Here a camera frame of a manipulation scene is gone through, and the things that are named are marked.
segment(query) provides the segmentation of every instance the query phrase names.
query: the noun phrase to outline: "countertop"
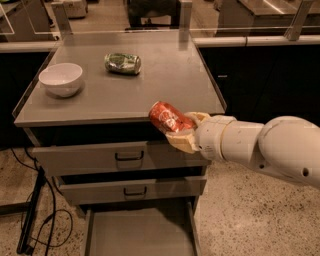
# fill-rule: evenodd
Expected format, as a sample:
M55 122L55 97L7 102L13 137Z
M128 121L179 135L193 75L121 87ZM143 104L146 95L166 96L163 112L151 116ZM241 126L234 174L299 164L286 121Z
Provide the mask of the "countertop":
M112 52L139 55L140 74L107 72L104 56ZM49 65L62 62L84 69L85 86L73 97L56 98L38 82L16 126L146 121L159 100L181 112L224 113L198 50L191 38L180 42L179 31L69 35Z
M294 15L299 9L301 0L238 0L252 14L264 15ZM320 14L320 1L315 0L309 14Z

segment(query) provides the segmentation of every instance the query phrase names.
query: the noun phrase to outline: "black cabinet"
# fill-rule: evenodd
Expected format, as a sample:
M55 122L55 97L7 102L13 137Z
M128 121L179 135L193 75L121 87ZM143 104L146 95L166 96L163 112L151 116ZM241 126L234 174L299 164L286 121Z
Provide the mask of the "black cabinet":
M202 48L227 115L267 122L294 115L320 125L320 46Z
M14 124L12 111L49 52L0 54L0 147L32 145Z

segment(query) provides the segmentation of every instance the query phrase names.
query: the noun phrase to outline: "concrete floor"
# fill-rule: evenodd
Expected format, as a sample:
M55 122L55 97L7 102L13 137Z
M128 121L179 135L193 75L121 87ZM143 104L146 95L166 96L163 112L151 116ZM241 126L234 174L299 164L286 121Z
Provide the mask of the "concrete floor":
M32 161L21 148L14 149L25 164ZM317 256L320 255L320 191L287 184L234 163L213 162L208 182L200 197L195 220L203 256ZM32 192L36 172L22 166L10 149L0 152L0 204L25 202ZM85 220L55 193L57 209L73 216L67 242L50 249L49 255L80 255ZM51 213L52 196L42 189L33 237ZM48 237L50 222L39 239ZM70 231L70 218L58 212L52 244L62 243ZM0 255L17 255L21 214L0 217ZM37 244L34 255L44 255Z

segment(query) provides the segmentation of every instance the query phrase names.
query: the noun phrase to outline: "table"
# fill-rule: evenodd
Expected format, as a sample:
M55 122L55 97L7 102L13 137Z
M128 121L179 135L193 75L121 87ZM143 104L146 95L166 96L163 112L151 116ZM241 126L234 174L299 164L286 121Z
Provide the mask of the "table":
M140 74L107 72L104 56L112 52L139 55ZM177 30L74 34L64 39L49 65L61 62L83 67L84 87L73 97L61 99L36 83L15 124L34 142L33 153L46 175L58 177L65 198L87 214L88 237L95 237L92 230L102 232L101 224L91 228L101 223L101 214L92 213L101 205L113 209L114 204L131 207L132 202L151 202L148 207L157 208L157 200L175 205L167 200L178 198L187 199L187 209L194 210L210 161L173 148L148 119L158 100L182 112L224 113L216 84L191 39L180 41ZM88 255L90 246L107 250L106 241L96 246L91 239L85 240ZM185 248L184 242L177 245Z

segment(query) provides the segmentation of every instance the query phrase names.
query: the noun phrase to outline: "chair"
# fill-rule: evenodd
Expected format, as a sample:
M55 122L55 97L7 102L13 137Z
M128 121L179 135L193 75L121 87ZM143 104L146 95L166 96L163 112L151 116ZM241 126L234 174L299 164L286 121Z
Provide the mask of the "chair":
M179 0L127 0L130 29L150 29L169 27L177 29L180 25L181 2ZM170 24L154 24L152 18L170 16ZM141 19L147 18L145 24Z

